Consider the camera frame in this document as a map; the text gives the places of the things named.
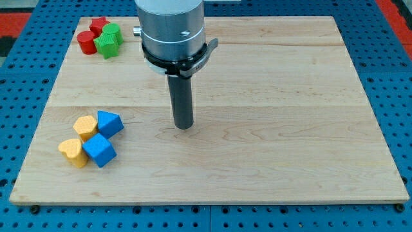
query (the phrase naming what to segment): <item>red star-shaped block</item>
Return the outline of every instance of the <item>red star-shaped block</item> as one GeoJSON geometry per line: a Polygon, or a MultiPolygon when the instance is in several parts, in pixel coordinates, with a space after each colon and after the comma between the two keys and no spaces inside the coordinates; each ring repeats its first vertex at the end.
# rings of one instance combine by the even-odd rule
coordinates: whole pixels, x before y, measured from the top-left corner
{"type": "Polygon", "coordinates": [[[95,33],[96,37],[99,37],[103,31],[103,26],[109,23],[110,22],[106,20],[106,17],[99,17],[91,20],[89,28],[95,33]]]}

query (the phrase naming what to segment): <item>blue perforated surface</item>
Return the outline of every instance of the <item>blue perforated surface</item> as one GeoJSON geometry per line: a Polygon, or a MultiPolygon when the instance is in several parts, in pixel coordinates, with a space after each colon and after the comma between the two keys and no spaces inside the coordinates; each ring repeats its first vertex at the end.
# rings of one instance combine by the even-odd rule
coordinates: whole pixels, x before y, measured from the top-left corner
{"type": "MultiPolygon", "coordinates": [[[[374,1],[243,0],[207,16],[332,15],[411,192],[412,64],[374,1]]],[[[30,207],[8,197],[80,16],[133,16],[133,0],[41,0],[0,68],[0,231],[412,231],[404,206],[30,207]]]]}

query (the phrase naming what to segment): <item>green block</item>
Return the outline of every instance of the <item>green block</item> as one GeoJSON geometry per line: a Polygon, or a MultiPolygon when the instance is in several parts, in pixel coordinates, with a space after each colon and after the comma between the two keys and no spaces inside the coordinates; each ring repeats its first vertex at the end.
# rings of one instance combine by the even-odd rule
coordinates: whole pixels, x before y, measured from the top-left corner
{"type": "Polygon", "coordinates": [[[118,43],[115,35],[101,34],[93,41],[97,52],[102,54],[105,59],[118,56],[118,43]]]}
{"type": "Polygon", "coordinates": [[[108,35],[116,35],[117,43],[121,45],[123,43],[122,32],[120,31],[119,25],[116,23],[109,23],[103,27],[103,33],[108,35]]]}

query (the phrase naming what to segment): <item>silver metal housing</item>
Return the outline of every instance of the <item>silver metal housing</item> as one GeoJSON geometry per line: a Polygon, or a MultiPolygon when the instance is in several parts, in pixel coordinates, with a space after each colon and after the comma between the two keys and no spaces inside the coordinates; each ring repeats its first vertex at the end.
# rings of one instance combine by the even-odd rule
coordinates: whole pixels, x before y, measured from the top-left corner
{"type": "Polygon", "coordinates": [[[142,44],[165,61],[188,59],[205,44],[202,0],[135,0],[142,44]]]}

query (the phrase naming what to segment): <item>blue cube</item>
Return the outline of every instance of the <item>blue cube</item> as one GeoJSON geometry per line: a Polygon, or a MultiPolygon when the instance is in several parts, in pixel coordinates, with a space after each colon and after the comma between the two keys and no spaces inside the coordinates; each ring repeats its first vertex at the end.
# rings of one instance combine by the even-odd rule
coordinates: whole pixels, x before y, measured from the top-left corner
{"type": "Polygon", "coordinates": [[[119,115],[101,110],[97,112],[97,127],[98,132],[107,139],[124,128],[119,115]]]}
{"type": "Polygon", "coordinates": [[[117,155],[111,143],[100,133],[85,142],[82,147],[99,168],[105,166],[117,155]]]}

